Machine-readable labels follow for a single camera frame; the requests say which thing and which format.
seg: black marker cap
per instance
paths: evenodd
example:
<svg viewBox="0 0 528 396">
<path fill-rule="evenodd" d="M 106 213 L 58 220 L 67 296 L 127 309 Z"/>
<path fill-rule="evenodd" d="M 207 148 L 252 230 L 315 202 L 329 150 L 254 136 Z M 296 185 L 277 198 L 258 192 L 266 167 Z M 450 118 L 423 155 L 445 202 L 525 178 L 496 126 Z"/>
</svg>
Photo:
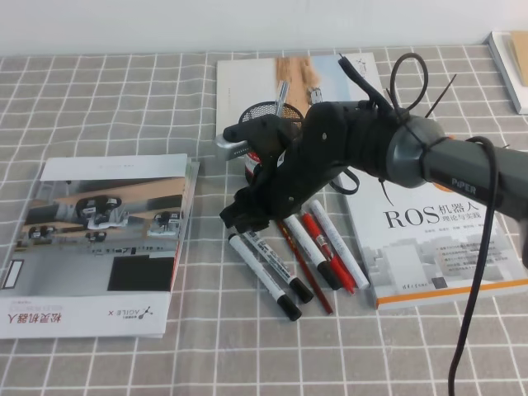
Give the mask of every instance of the black marker cap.
<svg viewBox="0 0 528 396">
<path fill-rule="evenodd" d="M 317 266 L 317 270 L 319 271 L 319 274 L 323 276 L 324 280 L 328 283 L 332 290 L 339 290 L 343 287 L 341 281 L 337 277 L 337 274 L 333 271 L 329 262 L 321 262 Z"/>
<path fill-rule="evenodd" d="M 314 294 L 310 291 L 308 287 L 306 287 L 303 281 L 299 278 L 294 278 L 290 282 L 290 288 L 294 291 L 297 297 L 299 297 L 304 304 L 309 303 L 310 300 L 314 297 Z"/>
<path fill-rule="evenodd" d="M 277 303 L 292 322 L 296 321 L 303 314 L 287 295 L 279 297 Z"/>
</svg>

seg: black cable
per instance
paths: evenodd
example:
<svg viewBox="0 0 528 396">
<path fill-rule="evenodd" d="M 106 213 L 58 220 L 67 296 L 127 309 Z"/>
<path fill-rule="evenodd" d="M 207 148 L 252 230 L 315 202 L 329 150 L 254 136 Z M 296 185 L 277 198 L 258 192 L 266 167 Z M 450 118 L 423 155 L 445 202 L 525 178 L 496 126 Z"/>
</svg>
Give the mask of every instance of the black cable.
<svg viewBox="0 0 528 396">
<path fill-rule="evenodd" d="M 471 291 L 469 292 L 468 303 L 465 307 L 464 317 L 462 319 L 462 325 L 460 326 L 459 340 L 456 343 L 455 354 L 449 368 L 449 375 L 447 377 L 447 388 L 449 396 L 455 396 L 455 377 L 456 369 L 459 366 L 460 358 L 464 352 L 464 345 L 466 338 L 468 337 L 469 325 L 471 324 L 471 318 L 473 317 L 473 311 L 479 295 L 480 283 L 484 275 L 484 269 L 486 267 L 486 259 L 488 257 L 489 240 L 491 238 L 493 216 L 495 213 L 495 206 L 497 204 L 497 188 L 498 188 L 498 167 L 497 159 L 495 158 L 495 151 L 493 144 L 486 138 L 476 136 L 469 138 L 467 141 L 481 143 L 486 156 L 489 161 L 489 191 L 488 191 L 488 204 L 486 206 L 486 216 L 484 217 L 484 226 L 482 232 L 482 239 L 480 241 L 480 249 L 478 250 L 477 264 L 475 266 L 475 273 L 473 277 L 473 283 L 471 285 Z"/>
<path fill-rule="evenodd" d="M 456 74 L 453 76 L 453 78 L 451 79 L 451 81 L 449 81 L 449 84 L 447 84 L 447 87 L 444 88 L 444 91 L 442 91 L 442 93 L 440 94 L 440 96 L 438 97 L 438 99 L 436 99 L 436 101 L 432 104 L 431 108 L 429 109 L 429 111 L 423 116 L 423 118 L 429 118 L 429 116 L 431 115 L 431 113 L 433 112 L 433 110 L 435 110 L 436 106 L 438 106 L 438 103 L 440 103 L 440 101 L 442 100 L 442 97 L 444 97 L 444 95 L 446 94 L 447 90 L 449 89 L 449 87 L 451 86 L 451 84 L 454 82 L 456 78 Z"/>
<path fill-rule="evenodd" d="M 427 65 L 426 65 L 425 60 L 423 60 L 423 58 L 420 55 L 414 52 L 409 52 L 407 54 L 403 54 L 402 56 L 400 56 L 393 66 L 393 71 L 390 73 L 390 85 L 389 85 L 390 86 L 390 96 L 394 96 L 394 100 L 396 99 L 396 75 L 398 74 L 398 69 L 399 69 L 400 64 L 402 64 L 402 62 L 407 59 L 415 59 L 422 67 L 422 73 L 423 73 L 423 85 L 422 85 L 422 90 L 420 91 L 420 94 L 418 95 L 416 100 L 413 103 L 411 103 L 409 107 L 405 108 L 405 110 L 410 111 L 414 107 L 416 107 L 418 103 L 422 101 L 423 97 L 426 94 L 427 85 L 429 84 L 429 72 L 427 71 Z"/>
<path fill-rule="evenodd" d="M 393 110 L 387 102 L 387 99 L 359 74 L 346 56 L 341 55 L 341 58 L 337 62 L 346 76 L 369 96 L 369 100 L 374 102 L 382 113 L 388 114 Z"/>
<path fill-rule="evenodd" d="M 360 189 L 360 179 L 354 174 L 354 172 L 351 172 L 348 168 L 345 169 L 343 173 L 345 173 L 353 182 L 355 182 L 356 188 L 354 190 L 347 190 L 346 188 L 339 186 L 333 181 L 330 181 L 330 187 L 333 188 L 336 192 L 345 196 L 353 196 Z"/>
</svg>

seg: table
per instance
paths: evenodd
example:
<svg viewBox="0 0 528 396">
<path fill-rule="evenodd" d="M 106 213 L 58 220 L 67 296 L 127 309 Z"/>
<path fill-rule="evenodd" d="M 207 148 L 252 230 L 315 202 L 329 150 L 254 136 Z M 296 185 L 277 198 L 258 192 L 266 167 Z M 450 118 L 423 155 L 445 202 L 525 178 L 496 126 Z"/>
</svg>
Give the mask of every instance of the table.
<svg viewBox="0 0 528 396">
<path fill-rule="evenodd" d="M 431 72 L 416 113 L 423 115 L 447 75 L 458 73 L 435 111 L 446 133 L 461 139 L 484 134 L 497 145 L 528 150 L 528 120 L 515 114 L 488 47 L 363 49 L 374 53 L 384 87 L 394 61 L 409 50 L 420 53 Z M 49 157 L 188 153 L 201 161 L 165 337 L 1 341 L 2 396 L 447 394 L 464 304 L 376 312 L 368 295 L 326 290 L 335 316 L 325 316 L 314 301 L 290 323 L 225 242 L 218 213 L 246 182 L 242 161 L 221 163 L 214 156 L 215 65 L 282 54 L 293 52 L 0 61 L 2 257 Z M 410 103 L 421 79 L 412 64 L 400 73 L 400 102 Z M 343 198 L 331 189 L 318 198 L 359 257 Z M 499 217 L 519 252 L 518 228 Z M 262 234 L 299 270 L 276 229 Z M 527 299 L 479 300 L 458 394 L 528 392 Z"/>
</svg>

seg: book cover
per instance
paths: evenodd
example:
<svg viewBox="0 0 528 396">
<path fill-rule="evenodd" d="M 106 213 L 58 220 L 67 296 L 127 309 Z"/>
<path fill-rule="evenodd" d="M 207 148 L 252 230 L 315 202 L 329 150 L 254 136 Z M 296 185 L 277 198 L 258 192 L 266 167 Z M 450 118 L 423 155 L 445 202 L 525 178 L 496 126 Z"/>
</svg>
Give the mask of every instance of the book cover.
<svg viewBox="0 0 528 396">
<path fill-rule="evenodd" d="M 522 82 L 521 68 L 517 62 L 512 34 L 507 31 L 494 31 L 488 41 L 495 64 L 504 78 L 517 112 L 528 114 L 528 87 Z"/>
<path fill-rule="evenodd" d="M 163 334 L 198 165 L 48 160 L 0 284 L 0 338 Z"/>
<path fill-rule="evenodd" d="M 346 204 L 378 308 L 466 297 L 485 206 L 435 184 L 409 190 L 386 181 L 389 202 L 378 179 L 356 175 L 359 191 L 347 196 Z M 345 179 L 342 184 L 354 187 Z M 526 270 L 495 219 L 481 291 L 504 293 L 527 286 Z"/>
<path fill-rule="evenodd" d="M 373 54 L 345 54 L 383 92 Z M 317 101 L 359 101 L 368 96 L 341 70 L 339 55 L 221 61 L 218 64 L 217 135 L 250 106 L 277 98 L 305 116 Z M 466 298 L 482 234 L 484 207 L 428 184 L 414 190 L 386 183 L 392 206 L 374 177 L 351 169 L 359 192 L 346 199 L 377 306 L 397 308 Z M 353 189 L 345 175 L 339 183 Z M 526 290 L 524 267 L 497 221 L 482 294 Z"/>
</svg>

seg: marker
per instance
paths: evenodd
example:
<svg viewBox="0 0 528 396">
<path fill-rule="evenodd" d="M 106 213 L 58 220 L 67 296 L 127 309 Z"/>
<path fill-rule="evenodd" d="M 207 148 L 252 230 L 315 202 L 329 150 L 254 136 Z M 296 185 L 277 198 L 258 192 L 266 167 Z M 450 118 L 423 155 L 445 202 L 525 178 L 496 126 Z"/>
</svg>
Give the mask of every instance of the marker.
<svg viewBox="0 0 528 396">
<path fill-rule="evenodd" d="M 284 236 L 288 245 L 290 246 L 291 251 L 295 254 L 295 257 L 297 258 L 297 261 L 300 264 L 300 268 L 301 270 L 303 270 L 304 276 L 306 276 L 306 279 L 308 279 L 308 283 L 312 286 L 312 289 L 315 292 L 315 295 L 317 295 L 317 298 L 319 299 L 321 304 L 323 305 L 324 310 L 327 312 L 327 314 L 333 314 L 332 306 L 330 305 L 327 298 L 324 296 L 323 291 L 317 284 L 314 275 L 312 275 L 311 270 L 308 268 L 308 264 L 306 264 L 306 261 L 300 254 L 299 249 L 297 248 L 297 244 L 295 243 L 294 239 L 290 236 L 290 233 L 286 229 L 286 226 L 283 222 L 277 221 L 277 227 L 279 227 L 279 230 Z"/>
<path fill-rule="evenodd" d="M 297 220 L 295 215 L 293 214 L 290 217 L 284 219 L 284 222 L 332 290 L 341 289 L 342 284 L 339 281 L 336 273 L 330 267 L 330 263 L 325 260 L 323 254 L 318 249 L 314 241 L 310 239 L 310 236 L 301 223 Z"/>
<path fill-rule="evenodd" d="M 337 277 L 341 281 L 343 287 L 354 294 L 354 286 L 356 285 L 354 278 L 350 275 L 345 267 L 339 264 L 338 256 L 333 254 L 332 249 L 328 245 L 326 238 L 323 236 L 321 229 L 315 223 L 314 217 L 304 210 L 300 212 L 300 218 L 303 220 L 304 227 L 308 230 L 308 234 L 312 237 L 313 241 L 319 246 L 324 257 L 330 263 L 333 271 L 337 274 Z"/>
<path fill-rule="evenodd" d="M 283 281 L 290 285 L 290 288 L 297 294 L 303 303 L 308 303 L 314 297 L 314 294 L 308 287 L 306 287 L 303 281 L 296 275 L 290 273 L 290 270 L 288 270 L 288 267 L 281 260 L 279 255 L 271 249 L 270 245 L 268 245 L 264 239 L 260 238 L 253 231 L 248 231 L 244 233 L 243 236 L 251 245 L 253 245 L 257 252 L 262 254 L 264 259 L 270 264 L 276 273 L 279 274 Z"/>
<path fill-rule="evenodd" d="M 300 318 L 302 313 L 297 308 L 297 305 L 291 300 L 290 297 L 281 289 L 278 284 L 273 280 L 273 278 L 266 272 L 262 264 L 253 256 L 249 247 L 247 247 L 239 235 L 235 232 L 231 232 L 228 237 L 229 244 L 233 247 L 234 250 L 240 255 L 240 257 L 246 262 L 262 284 L 267 288 L 267 291 L 270 292 L 270 295 L 273 296 L 278 305 L 282 308 L 284 313 L 292 322 Z"/>
<path fill-rule="evenodd" d="M 347 270 L 354 277 L 354 281 L 356 281 L 359 290 L 364 290 L 369 287 L 370 283 L 368 279 L 366 279 L 366 276 L 361 270 L 356 259 L 354 256 L 352 256 L 350 250 L 348 250 L 345 241 L 343 241 L 343 238 L 341 238 L 341 235 L 339 235 L 339 232 L 328 217 L 327 212 L 324 211 L 321 203 L 318 200 L 313 200 L 309 207 L 313 211 L 313 214 L 315 215 L 315 218 L 318 220 L 319 224 L 321 224 L 321 227 L 328 236 L 328 239 L 330 239 L 330 243 L 333 245 L 334 249 L 336 249 L 337 254 L 343 260 Z"/>
</svg>

